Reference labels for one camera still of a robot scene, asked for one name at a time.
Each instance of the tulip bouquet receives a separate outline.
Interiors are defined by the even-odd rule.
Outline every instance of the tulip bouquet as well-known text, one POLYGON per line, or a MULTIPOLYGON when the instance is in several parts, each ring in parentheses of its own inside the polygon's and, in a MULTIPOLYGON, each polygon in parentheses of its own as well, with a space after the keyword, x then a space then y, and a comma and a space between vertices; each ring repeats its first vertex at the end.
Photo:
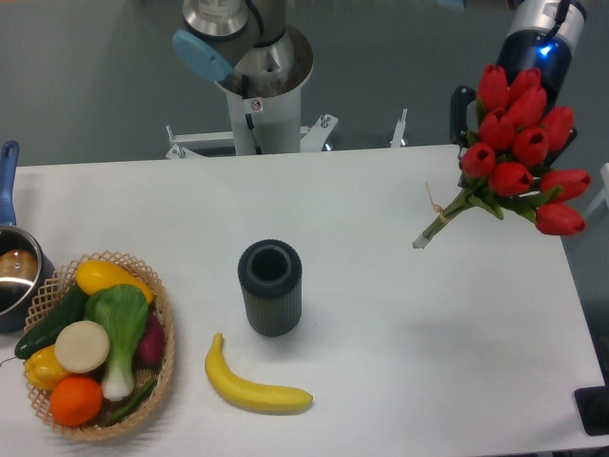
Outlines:
POLYGON ((467 132, 470 145, 460 160, 462 190, 413 243, 424 248, 458 214, 479 207, 503 219, 509 209, 548 235, 573 235, 585 221, 565 201, 590 185, 583 169, 553 170, 544 165, 565 148, 573 129, 573 111, 546 112, 547 94, 539 69, 523 70, 508 85, 505 71, 489 65, 480 80, 476 108, 478 131, 467 132))

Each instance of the wicker basket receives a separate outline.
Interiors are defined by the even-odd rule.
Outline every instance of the wicker basket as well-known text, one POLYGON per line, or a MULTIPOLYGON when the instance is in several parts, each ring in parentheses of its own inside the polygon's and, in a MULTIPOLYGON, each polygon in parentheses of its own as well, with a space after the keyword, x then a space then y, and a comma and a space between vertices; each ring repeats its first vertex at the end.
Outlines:
POLYGON ((40 417, 51 429, 63 436, 75 441, 95 441, 105 440, 120 434, 141 424, 156 409, 167 394, 171 375, 173 373, 173 359, 175 354, 175 339, 173 334, 173 320, 171 310, 167 302, 165 288, 157 274, 141 260, 128 254, 106 251, 102 254, 91 254, 83 256, 79 261, 72 261, 68 266, 63 266, 53 273, 51 279, 38 290, 38 295, 34 297, 29 315, 26 319, 25 331, 29 331, 38 321, 44 318, 56 303, 66 294, 66 291, 74 284, 74 274, 78 266, 87 260, 105 260, 113 262, 134 276, 146 282, 154 291, 155 299, 152 305, 153 312, 161 322, 165 330, 166 346, 163 361, 155 368, 138 365, 134 361, 134 380, 135 390, 139 389, 150 377, 156 376, 157 383, 150 396, 128 417, 110 427, 100 427, 101 424, 116 408, 123 405, 123 402, 104 402, 102 410, 89 424, 82 427, 62 427, 55 424, 50 414, 49 398, 50 392, 41 391, 28 383, 29 399, 31 406, 36 411, 36 416, 40 417))

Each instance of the yellow bell pepper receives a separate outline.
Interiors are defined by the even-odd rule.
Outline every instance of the yellow bell pepper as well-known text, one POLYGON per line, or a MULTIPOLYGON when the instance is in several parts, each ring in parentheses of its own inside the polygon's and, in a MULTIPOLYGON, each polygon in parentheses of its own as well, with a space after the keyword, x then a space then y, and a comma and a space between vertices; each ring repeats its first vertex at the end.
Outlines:
POLYGON ((148 284, 113 262, 87 260, 78 266, 75 277, 78 287, 87 295, 118 284, 131 284, 144 293, 149 305, 154 300, 154 292, 148 284))
POLYGON ((24 367, 29 383, 39 390, 53 390, 71 374, 57 362, 55 345, 34 352, 24 367))

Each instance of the yellow banana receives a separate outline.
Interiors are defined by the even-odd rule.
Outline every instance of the yellow banana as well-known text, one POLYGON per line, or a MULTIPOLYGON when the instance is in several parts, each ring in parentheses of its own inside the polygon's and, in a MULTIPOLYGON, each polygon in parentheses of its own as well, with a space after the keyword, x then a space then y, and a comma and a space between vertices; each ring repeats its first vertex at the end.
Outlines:
POLYGON ((218 394, 229 403, 258 412, 293 413, 310 407, 313 396, 295 387, 256 384, 240 378, 226 364, 222 333, 216 333, 206 357, 206 373, 218 394))

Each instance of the orange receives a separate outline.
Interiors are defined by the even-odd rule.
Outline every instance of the orange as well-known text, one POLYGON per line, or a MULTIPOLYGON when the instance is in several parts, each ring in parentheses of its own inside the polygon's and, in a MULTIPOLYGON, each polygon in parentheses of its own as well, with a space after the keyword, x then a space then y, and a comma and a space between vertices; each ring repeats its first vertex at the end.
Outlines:
POLYGON ((86 376, 68 376, 50 395, 50 413, 56 424, 77 427, 93 419, 102 408, 104 392, 86 376))

